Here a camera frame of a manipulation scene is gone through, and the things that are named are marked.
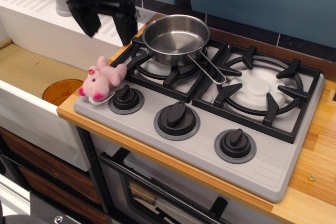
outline oven handle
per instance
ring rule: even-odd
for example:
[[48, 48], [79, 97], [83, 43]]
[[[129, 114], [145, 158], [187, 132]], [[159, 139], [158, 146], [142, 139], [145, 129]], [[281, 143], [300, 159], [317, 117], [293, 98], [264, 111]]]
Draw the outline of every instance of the oven handle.
[[174, 205], [180, 207], [181, 209], [192, 213], [194, 216], [200, 218], [203, 221], [206, 221], [206, 223], [228, 224], [219, 220], [219, 218], [221, 217], [222, 213], [225, 210], [225, 207], [227, 206], [227, 201], [224, 198], [218, 197], [215, 203], [213, 204], [210, 212], [206, 213], [203, 210], [198, 209], [192, 204], [186, 202], [185, 200], [180, 199], [178, 196], [172, 194], [165, 188], [157, 185], [150, 179], [142, 176], [140, 173], [134, 171], [132, 168], [129, 168], [126, 165], [124, 165], [123, 160], [127, 157], [129, 153], [130, 151], [124, 148], [120, 148], [113, 155], [113, 157], [103, 152], [99, 155], [99, 161], [109, 166], [110, 168], [116, 170], [119, 174], [123, 175], [124, 177], [135, 181], [145, 189], [157, 194], [161, 198], [168, 200]]

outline pink stuffed animal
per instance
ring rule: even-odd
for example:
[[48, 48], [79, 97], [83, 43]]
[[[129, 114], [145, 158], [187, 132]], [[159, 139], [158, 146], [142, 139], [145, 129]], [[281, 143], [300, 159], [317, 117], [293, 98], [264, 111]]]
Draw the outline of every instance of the pink stuffed animal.
[[125, 64], [119, 64], [113, 68], [108, 64], [106, 57], [100, 56], [97, 66], [90, 67], [87, 79], [78, 90], [79, 94], [83, 97], [92, 97], [96, 101], [103, 100], [111, 88], [119, 86], [126, 73]]

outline dark tile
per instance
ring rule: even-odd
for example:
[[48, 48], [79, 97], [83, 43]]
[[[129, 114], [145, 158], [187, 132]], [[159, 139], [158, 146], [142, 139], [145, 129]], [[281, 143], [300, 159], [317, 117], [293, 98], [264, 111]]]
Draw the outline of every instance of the dark tile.
[[141, 0], [134, 0], [135, 6], [142, 7], [142, 1]]
[[332, 47], [323, 46], [282, 34], [280, 35], [278, 46], [324, 60], [336, 62], [336, 49]]
[[185, 14], [205, 21], [205, 14], [191, 10], [190, 0], [180, 0], [176, 5], [170, 5], [155, 0], [142, 0], [143, 8], [166, 15]]
[[223, 18], [207, 15], [207, 24], [209, 27], [227, 31], [250, 39], [258, 40], [267, 44], [276, 46], [279, 34], [267, 31], [261, 28], [244, 25], [238, 22]]

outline pan handle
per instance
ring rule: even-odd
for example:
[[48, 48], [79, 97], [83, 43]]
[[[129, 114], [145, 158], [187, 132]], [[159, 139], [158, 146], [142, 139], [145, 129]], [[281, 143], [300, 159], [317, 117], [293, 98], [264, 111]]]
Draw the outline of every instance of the pan handle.
[[223, 84], [226, 82], [226, 76], [222, 74], [222, 72], [208, 59], [208, 57], [206, 57], [204, 55], [204, 53], [202, 53], [200, 50], [199, 52], [203, 55], [203, 57], [216, 69], [216, 71], [222, 76], [224, 77], [224, 81], [222, 82], [218, 82], [218, 81], [215, 81], [214, 78], [212, 78], [210, 76], [210, 74], [208, 74], [197, 62], [196, 60], [193, 59], [193, 57], [191, 57], [190, 55], [188, 55], [188, 57], [212, 80], [213, 83], [217, 84], [217, 85], [220, 85], [220, 84]]

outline wooden countertop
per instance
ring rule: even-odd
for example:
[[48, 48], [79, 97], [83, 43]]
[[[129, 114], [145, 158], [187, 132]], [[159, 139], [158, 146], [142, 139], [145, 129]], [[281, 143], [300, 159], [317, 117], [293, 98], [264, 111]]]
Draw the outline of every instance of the wooden countertop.
[[[336, 64], [218, 30], [212, 30], [212, 37], [244, 47], [254, 45], [260, 52], [285, 59], [298, 58], [302, 64], [321, 69], [327, 79], [285, 196], [280, 202], [265, 200], [76, 113], [73, 104], [79, 97], [77, 92], [61, 104], [57, 112], [61, 118], [93, 134], [283, 223], [336, 223], [336, 101], [333, 101], [336, 91]], [[110, 58], [109, 63], [126, 48], [122, 47]], [[314, 182], [309, 179], [312, 175], [316, 179]]]

